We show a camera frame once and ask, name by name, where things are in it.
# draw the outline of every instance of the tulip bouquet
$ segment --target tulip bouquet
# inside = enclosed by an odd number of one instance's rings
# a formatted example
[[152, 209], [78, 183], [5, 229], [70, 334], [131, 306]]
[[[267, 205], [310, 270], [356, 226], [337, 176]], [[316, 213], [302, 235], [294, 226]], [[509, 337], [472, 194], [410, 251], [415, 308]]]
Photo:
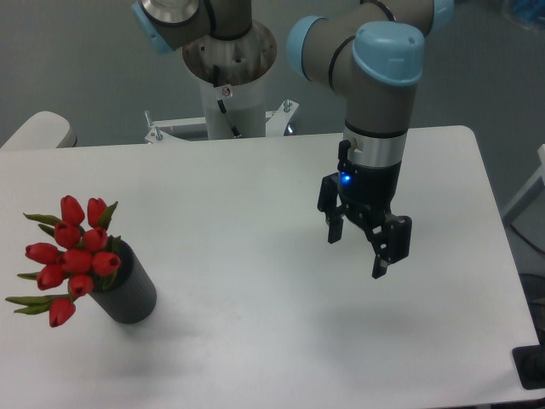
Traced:
[[118, 202], [108, 206], [102, 199], [89, 199], [87, 221], [91, 229], [85, 231], [82, 206], [72, 196], [60, 200], [61, 219], [51, 215], [27, 215], [56, 245], [36, 243], [26, 247], [25, 255], [43, 265], [41, 271], [18, 274], [22, 279], [35, 280], [37, 288], [48, 290], [68, 280], [68, 292], [43, 297], [7, 297], [6, 301], [23, 305], [20, 314], [41, 314], [49, 311], [49, 325], [64, 324], [76, 312], [74, 302], [93, 290], [106, 291], [115, 281], [121, 260], [116, 254], [120, 237], [108, 236], [113, 211]]

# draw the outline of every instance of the tulip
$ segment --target tulip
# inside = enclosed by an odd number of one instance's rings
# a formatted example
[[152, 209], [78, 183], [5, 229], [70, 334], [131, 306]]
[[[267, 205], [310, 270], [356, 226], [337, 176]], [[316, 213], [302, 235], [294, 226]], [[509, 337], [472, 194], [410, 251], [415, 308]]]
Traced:
[[70, 249], [57, 262], [67, 273], [85, 274], [91, 269], [93, 255], [86, 250]]
[[68, 291], [75, 297], [83, 297], [93, 290], [93, 279], [87, 274], [74, 275], [68, 280]]
[[65, 196], [60, 200], [60, 214], [63, 222], [79, 226], [85, 220], [82, 206], [72, 196]]
[[71, 249], [81, 239], [79, 229], [66, 222], [58, 222], [54, 225], [54, 240], [58, 245]]
[[108, 233], [103, 228], [93, 228], [83, 235], [83, 245], [89, 251], [99, 251], [106, 247]]
[[99, 225], [99, 218], [108, 207], [104, 200], [98, 198], [89, 199], [87, 203], [87, 220], [92, 228], [96, 228]]
[[37, 275], [37, 288], [48, 290], [58, 287], [65, 279], [65, 274], [58, 264], [49, 264], [45, 266], [40, 274]]
[[76, 306], [68, 298], [56, 298], [49, 306], [49, 326], [63, 325], [75, 312]]
[[42, 264], [53, 264], [59, 256], [59, 249], [49, 243], [36, 243], [26, 247], [25, 256]]
[[103, 277], [115, 273], [120, 265], [118, 255], [109, 251], [100, 251], [93, 257], [93, 270]]

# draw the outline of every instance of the black vase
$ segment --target black vase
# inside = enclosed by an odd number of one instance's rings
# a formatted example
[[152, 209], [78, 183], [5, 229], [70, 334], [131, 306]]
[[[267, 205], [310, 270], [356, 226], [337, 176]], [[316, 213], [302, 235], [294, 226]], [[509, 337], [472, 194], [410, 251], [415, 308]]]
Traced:
[[90, 295], [117, 322], [134, 324], [152, 313], [157, 291], [127, 243], [119, 243], [117, 254], [121, 266], [112, 286], [105, 291], [95, 289]]

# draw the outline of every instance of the light blue joint cap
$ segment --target light blue joint cap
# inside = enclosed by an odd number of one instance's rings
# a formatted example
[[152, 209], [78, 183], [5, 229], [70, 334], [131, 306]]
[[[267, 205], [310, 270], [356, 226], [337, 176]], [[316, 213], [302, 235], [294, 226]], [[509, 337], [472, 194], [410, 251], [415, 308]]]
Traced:
[[172, 53], [174, 50], [167, 44], [166, 41], [164, 41], [164, 38], [161, 37], [151, 21], [149, 21], [140, 5], [138, 3], [134, 3], [131, 8], [136, 16], [136, 19], [138, 20], [138, 25], [146, 34], [147, 39], [150, 40], [150, 43], [152, 43], [153, 48], [155, 48], [158, 54]]
[[374, 79], [395, 86], [416, 84], [422, 76], [424, 36], [392, 21], [363, 24], [353, 42], [358, 66]]
[[288, 63], [295, 72], [304, 78], [306, 78], [305, 71], [303, 70], [303, 46], [305, 45], [305, 38], [307, 38], [307, 34], [313, 24], [321, 19], [324, 19], [324, 17], [316, 15], [309, 15], [300, 19], [295, 23], [288, 36], [288, 43], [286, 44]]
[[436, 32], [452, 19], [454, 15], [454, 0], [433, 1], [433, 23], [430, 32]]

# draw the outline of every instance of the gray floor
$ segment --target gray floor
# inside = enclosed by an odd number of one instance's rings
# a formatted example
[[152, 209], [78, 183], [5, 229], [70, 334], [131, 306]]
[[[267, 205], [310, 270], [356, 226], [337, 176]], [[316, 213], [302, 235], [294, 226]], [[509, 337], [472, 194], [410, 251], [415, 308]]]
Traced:
[[[197, 85], [180, 54], [154, 54], [130, 13], [132, 2], [0, 0], [0, 145], [44, 110], [70, 121], [79, 146], [142, 143], [146, 109], [155, 119], [202, 116]], [[359, 0], [253, 3], [255, 18], [279, 45], [267, 109], [291, 98], [301, 103], [298, 133], [341, 131], [342, 101], [298, 78], [288, 68], [284, 44], [301, 17], [343, 14]], [[458, 2], [454, 20], [427, 40], [412, 125], [473, 129], [502, 207], [537, 168], [536, 150], [545, 143], [545, 32], [509, 23], [499, 3]], [[543, 247], [544, 200], [517, 221]], [[545, 272], [541, 257], [509, 238], [520, 272]]]

